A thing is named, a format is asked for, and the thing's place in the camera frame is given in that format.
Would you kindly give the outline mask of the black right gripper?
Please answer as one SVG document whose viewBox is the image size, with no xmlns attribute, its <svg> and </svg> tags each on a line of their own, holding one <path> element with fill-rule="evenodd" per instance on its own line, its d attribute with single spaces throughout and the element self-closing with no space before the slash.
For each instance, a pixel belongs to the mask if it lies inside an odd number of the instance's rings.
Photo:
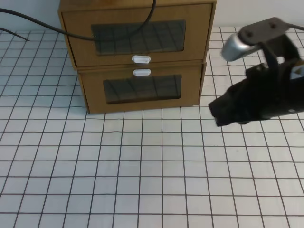
<svg viewBox="0 0 304 228">
<path fill-rule="evenodd" d="M 304 62 L 292 60 L 278 68 L 259 64 L 246 78 L 209 104 L 217 126 L 247 124 L 304 110 Z"/>
</svg>

